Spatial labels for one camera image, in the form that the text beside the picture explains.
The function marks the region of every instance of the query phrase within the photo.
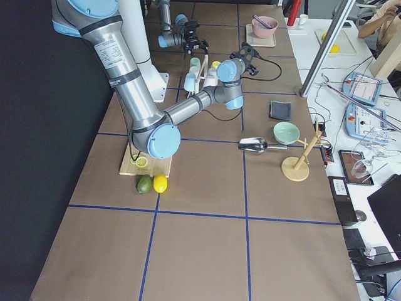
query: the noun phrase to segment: sticker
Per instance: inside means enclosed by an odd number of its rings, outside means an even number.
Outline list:
[[[334,189],[335,189],[335,191],[336,191],[338,196],[346,196],[346,195],[348,195],[346,193],[345,183],[344,183],[343,180],[334,179],[333,180],[333,184],[334,184]]]
[[[95,45],[95,50],[106,69],[126,62],[120,45],[114,38]]]

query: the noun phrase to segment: person's hand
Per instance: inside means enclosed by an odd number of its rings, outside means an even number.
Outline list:
[[[396,12],[398,10],[398,7],[392,6],[391,8],[388,8],[384,15],[382,16],[383,22],[387,21],[393,21],[394,18],[397,16]]]

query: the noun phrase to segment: green fruit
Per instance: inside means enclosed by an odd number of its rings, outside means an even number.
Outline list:
[[[139,193],[147,193],[152,188],[152,178],[146,174],[141,176],[137,183],[137,191]]]

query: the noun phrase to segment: metal scoop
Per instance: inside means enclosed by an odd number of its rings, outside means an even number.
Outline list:
[[[268,142],[262,137],[243,138],[238,143],[238,149],[258,154],[266,149],[287,149],[286,145],[268,145]]]

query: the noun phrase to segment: dark wall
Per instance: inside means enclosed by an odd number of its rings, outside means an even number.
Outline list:
[[[27,300],[112,92],[92,49],[57,34],[51,1],[0,12],[0,300]]]

